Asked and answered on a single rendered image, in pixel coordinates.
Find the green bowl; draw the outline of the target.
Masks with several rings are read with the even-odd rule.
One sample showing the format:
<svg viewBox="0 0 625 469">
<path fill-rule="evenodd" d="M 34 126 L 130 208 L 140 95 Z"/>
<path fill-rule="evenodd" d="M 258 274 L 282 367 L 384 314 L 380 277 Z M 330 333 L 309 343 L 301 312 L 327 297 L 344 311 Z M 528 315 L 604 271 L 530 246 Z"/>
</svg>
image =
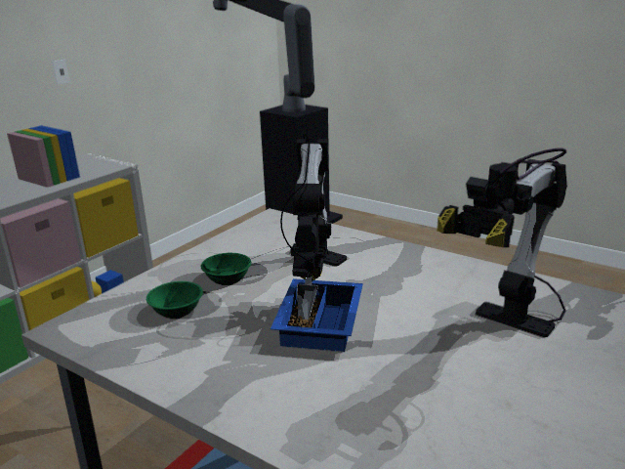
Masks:
<svg viewBox="0 0 625 469">
<path fill-rule="evenodd" d="M 201 270 L 212 281 L 217 284 L 225 285 L 240 281 L 245 276 L 250 266 L 251 259 L 246 255 L 240 253 L 221 253 L 205 259 L 201 263 Z"/>
<path fill-rule="evenodd" d="M 173 281 L 153 288 L 146 296 L 146 302 L 159 315 L 175 319 L 188 315 L 196 307 L 202 294 L 202 288 L 196 283 Z"/>
</svg>

